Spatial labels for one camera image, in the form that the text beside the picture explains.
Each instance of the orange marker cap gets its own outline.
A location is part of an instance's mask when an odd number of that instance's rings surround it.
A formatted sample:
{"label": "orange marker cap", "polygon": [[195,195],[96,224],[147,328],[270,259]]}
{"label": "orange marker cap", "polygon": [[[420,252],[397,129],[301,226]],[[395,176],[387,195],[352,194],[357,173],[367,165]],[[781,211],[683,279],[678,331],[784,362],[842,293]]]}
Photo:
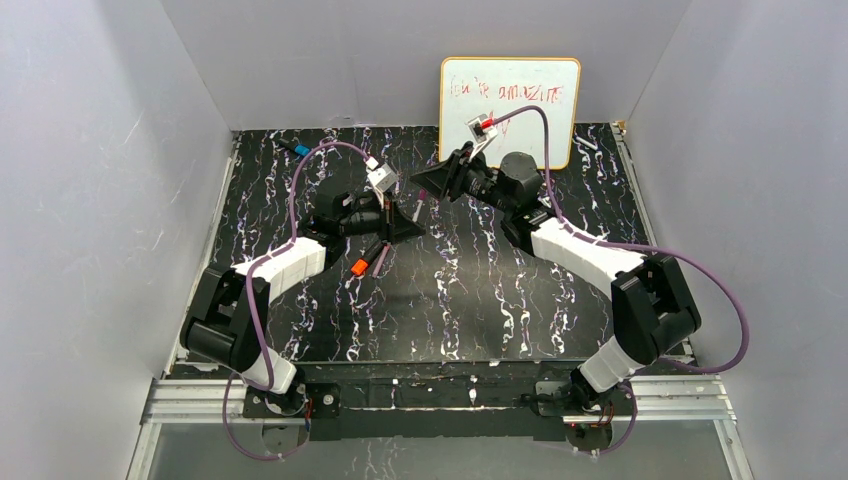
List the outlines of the orange marker cap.
{"label": "orange marker cap", "polygon": [[365,270],[368,270],[368,262],[361,258],[357,260],[352,267],[350,267],[350,271],[357,277],[361,277],[362,274],[365,273]]}

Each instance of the whiteboard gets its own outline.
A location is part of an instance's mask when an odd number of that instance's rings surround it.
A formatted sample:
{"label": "whiteboard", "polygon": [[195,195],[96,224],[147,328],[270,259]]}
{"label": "whiteboard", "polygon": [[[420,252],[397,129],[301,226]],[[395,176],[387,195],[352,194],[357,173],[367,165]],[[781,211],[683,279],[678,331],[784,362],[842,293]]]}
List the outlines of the whiteboard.
{"label": "whiteboard", "polygon": [[[449,57],[442,62],[439,108],[439,160],[471,140],[466,122],[486,114],[495,118],[525,105],[545,111],[550,128],[551,168],[568,164],[580,62],[574,58]],[[537,112],[497,125],[498,137],[485,150],[486,163],[500,166],[510,152],[528,153],[545,167],[544,131]]]}

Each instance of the black tabletop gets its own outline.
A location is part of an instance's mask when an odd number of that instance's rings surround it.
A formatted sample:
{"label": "black tabletop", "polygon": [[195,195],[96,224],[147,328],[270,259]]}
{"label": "black tabletop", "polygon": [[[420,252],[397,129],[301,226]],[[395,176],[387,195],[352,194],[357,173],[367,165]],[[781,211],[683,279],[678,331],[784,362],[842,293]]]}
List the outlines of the black tabletop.
{"label": "black tabletop", "polygon": [[[577,226],[613,241],[647,235],[607,124],[578,124],[568,166],[554,172],[557,201]],[[400,174],[398,199],[412,213],[408,177],[436,160],[435,127],[269,130],[239,134],[215,237],[213,261],[235,264],[282,245],[290,235],[286,197],[300,159],[280,139],[314,146],[337,139],[388,160]],[[365,185],[362,160],[347,150],[316,157],[299,180],[298,213],[329,176]],[[394,246],[378,278],[352,278],[373,238],[353,238],[329,271],[295,286],[271,306],[269,344],[296,361],[440,361],[585,358],[612,334],[610,304],[567,266],[510,246],[492,208],[470,199],[428,199],[425,237]]]}

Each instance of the white wall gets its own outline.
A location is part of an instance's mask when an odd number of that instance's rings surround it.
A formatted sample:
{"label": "white wall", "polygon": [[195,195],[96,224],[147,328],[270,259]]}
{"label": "white wall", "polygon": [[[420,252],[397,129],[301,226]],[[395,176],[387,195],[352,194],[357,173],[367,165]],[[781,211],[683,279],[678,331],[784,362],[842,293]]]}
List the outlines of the white wall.
{"label": "white wall", "polygon": [[[696,0],[629,123],[662,244],[741,295],[751,348],[723,375],[754,474],[844,478],[848,422],[848,5]],[[697,281],[696,353],[738,326]]]}
{"label": "white wall", "polygon": [[573,56],[627,118],[691,0],[162,0],[231,129],[436,125],[453,55]]}
{"label": "white wall", "polygon": [[126,475],[231,135],[162,6],[0,6],[0,471]]}

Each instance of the metal frame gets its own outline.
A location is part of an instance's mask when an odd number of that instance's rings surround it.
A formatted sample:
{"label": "metal frame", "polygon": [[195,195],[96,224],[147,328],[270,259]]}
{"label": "metal frame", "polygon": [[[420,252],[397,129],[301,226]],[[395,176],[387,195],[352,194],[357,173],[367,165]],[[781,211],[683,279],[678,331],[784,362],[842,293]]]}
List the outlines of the metal frame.
{"label": "metal frame", "polygon": [[[611,124],[611,127],[648,239],[652,244],[656,244],[656,237],[639,190],[629,149],[624,143],[619,126]],[[229,188],[234,163],[235,155],[230,158],[227,176],[223,182],[222,194],[216,211],[223,207],[224,196]],[[210,234],[212,240],[206,245],[204,260],[208,260],[214,246],[218,217],[216,216],[213,222]],[[684,343],[684,349],[687,356],[692,354],[688,341]],[[175,355],[171,357],[171,363],[166,372],[170,371],[175,359]],[[639,405],[637,421],[712,420],[731,478],[733,480],[753,479],[736,431],[736,414],[718,375],[638,376],[632,379],[632,384]],[[146,479],[148,477],[162,424],[221,423],[221,402],[225,385],[226,380],[155,380],[151,386],[142,416],[141,431],[127,478]],[[245,395],[245,385],[241,381],[234,381],[228,399],[228,411],[232,423],[303,424],[302,419],[244,418],[242,412]],[[583,420],[584,417],[563,417],[563,421],[566,423]],[[626,422],[629,421],[629,418],[616,417],[614,421],[616,423]]]}
{"label": "metal frame", "polygon": [[[736,420],[736,414],[718,375],[645,375],[634,377],[631,383],[639,404],[637,421]],[[157,380],[151,387],[142,423],[221,423],[221,401],[226,384],[226,380]],[[246,386],[240,380],[233,381],[227,400],[227,411],[232,423],[303,425],[302,419],[295,418],[242,417],[246,391]],[[457,411],[486,409],[487,407],[452,408]],[[422,409],[394,407],[382,410]],[[567,423],[586,420],[585,416],[562,418]],[[629,417],[616,417],[614,421],[626,422]]]}

